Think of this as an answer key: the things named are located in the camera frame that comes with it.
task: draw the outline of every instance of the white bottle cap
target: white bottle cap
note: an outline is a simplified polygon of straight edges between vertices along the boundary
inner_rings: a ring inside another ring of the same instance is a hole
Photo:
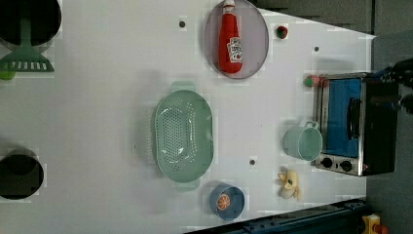
[[[225,6],[234,6],[235,7],[235,1],[234,0],[225,0],[224,1],[224,7]]]

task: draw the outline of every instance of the gray floor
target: gray floor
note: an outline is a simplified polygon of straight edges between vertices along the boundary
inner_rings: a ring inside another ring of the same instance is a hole
[[[255,6],[388,38],[375,69],[413,58],[412,0],[250,0]],[[413,90],[402,87],[402,94]],[[391,233],[413,233],[413,115],[398,116],[395,171],[367,179],[367,202]]]

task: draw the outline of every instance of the black pot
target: black pot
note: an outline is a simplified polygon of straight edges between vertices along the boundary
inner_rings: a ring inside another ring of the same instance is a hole
[[[0,38],[14,45],[20,44],[20,5],[29,4],[31,45],[50,41],[61,24],[61,10],[57,0],[0,0]]]
[[[44,171],[30,150],[14,150],[0,161],[0,196],[24,199],[42,185]]]

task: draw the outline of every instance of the toaster oven knob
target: toaster oven knob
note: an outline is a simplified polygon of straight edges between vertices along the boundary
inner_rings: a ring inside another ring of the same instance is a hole
[[[329,159],[329,158],[324,158],[324,159],[321,161],[321,163],[322,163],[322,165],[323,165],[325,168],[331,168],[331,166],[333,166],[333,161],[332,161],[331,159]]]
[[[340,167],[344,170],[344,172],[347,173],[352,170],[352,163],[350,163],[349,161],[344,161],[340,164]]]

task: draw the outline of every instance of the purple plate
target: purple plate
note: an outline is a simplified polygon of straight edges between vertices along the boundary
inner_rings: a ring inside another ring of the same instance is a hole
[[[243,46],[243,68],[235,74],[228,74],[219,69],[218,42],[222,22],[222,5],[219,3],[210,13],[206,22],[205,47],[209,61],[223,75],[244,79],[255,74],[264,64],[268,53],[268,28],[261,13],[251,3],[245,0],[235,1],[238,31]]]

